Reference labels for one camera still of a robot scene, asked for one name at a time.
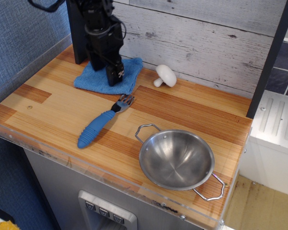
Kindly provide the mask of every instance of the yellow object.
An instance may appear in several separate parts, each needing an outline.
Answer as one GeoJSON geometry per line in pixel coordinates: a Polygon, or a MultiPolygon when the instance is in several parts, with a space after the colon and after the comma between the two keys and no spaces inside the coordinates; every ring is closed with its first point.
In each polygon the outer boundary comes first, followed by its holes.
{"type": "Polygon", "coordinates": [[[9,220],[7,222],[0,223],[0,230],[20,230],[20,228],[9,220]]]}

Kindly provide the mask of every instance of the wooden plank wall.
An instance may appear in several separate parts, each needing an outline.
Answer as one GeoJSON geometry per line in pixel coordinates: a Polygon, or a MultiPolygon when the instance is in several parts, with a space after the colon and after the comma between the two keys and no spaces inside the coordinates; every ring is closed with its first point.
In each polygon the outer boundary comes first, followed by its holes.
{"type": "Polygon", "coordinates": [[[117,0],[120,53],[144,67],[252,98],[286,0],[117,0]]]}

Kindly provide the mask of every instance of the fork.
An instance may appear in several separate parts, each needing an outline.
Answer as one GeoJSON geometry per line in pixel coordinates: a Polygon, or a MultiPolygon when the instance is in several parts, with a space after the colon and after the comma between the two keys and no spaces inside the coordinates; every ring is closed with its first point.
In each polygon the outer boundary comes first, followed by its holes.
{"type": "Polygon", "coordinates": [[[123,112],[133,103],[134,96],[123,94],[112,106],[111,110],[103,112],[96,117],[81,133],[78,138],[78,148],[88,146],[99,134],[102,128],[110,121],[116,113],[123,112]]]}

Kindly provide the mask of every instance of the black post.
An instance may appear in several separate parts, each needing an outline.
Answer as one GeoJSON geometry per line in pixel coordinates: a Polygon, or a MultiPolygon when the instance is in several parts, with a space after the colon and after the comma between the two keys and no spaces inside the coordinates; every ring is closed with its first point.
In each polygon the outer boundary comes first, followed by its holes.
{"type": "Polygon", "coordinates": [[[255,93],[252,98],[252,102],[246,115],[249,118],[253,119],[255,117],[258,105],[260,103],[261,97],[263,96],[276,57],[284,41],[287,29],[288,29],[288,1],[286,2],[286,5],[284,7],[284,11],[279,21],[268,57],[265,61],[263,71],[260,75],[260,79],[257,83],[257,87],[255,89],[255,93]]]}
{"type": "Polygon", "coordinates": [[[75,55],[75,62],[76,64],[81,64],[81,62],[87,58],[85,50],[85,44],[87,40],[84,36],[85,20],[80,14],[75,3],[72,3],[70,0],[66,0],[66,5],[72,34],[72,45],[75,55]]]}

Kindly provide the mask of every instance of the cable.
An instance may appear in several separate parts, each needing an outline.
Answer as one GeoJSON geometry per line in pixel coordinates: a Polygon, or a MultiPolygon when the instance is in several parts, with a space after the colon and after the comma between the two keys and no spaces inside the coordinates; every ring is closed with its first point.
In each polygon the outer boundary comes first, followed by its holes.
{"type": "Polygon", "coordinates": [[[126,28],[126,25],[125,25],[125,23],[123,23],[122,21],[120,21],[120,23],[122,23],[122,24],[123,24],[123,26],[124,26],[124,28],[125,28],[125,34],[124,34],[124,37],[123,37],[123,40],[124,40],[124,39],[125,39],[125,37],[126,37],[127,28],[126,28]]]}
{"type": "Polygon", "coordinates": [[[28,2],[29,2],[32,6],[38,8],[38,9],[40,9],[40,10],[53,13],[53,12],[55,12],[55,11],[59,8],[60,5],[62,5],[62,4],[65,2],[65,0],[57,0],[55,3],[53,3],[53,4],[52,4],[51,6],[49,6],[49,7],[44,7],[44,6],[42,6],[42,5],[39,5],[39,4],[35,3],[35,2],[33,2],[32,0],[28,0],[28,2]]]}

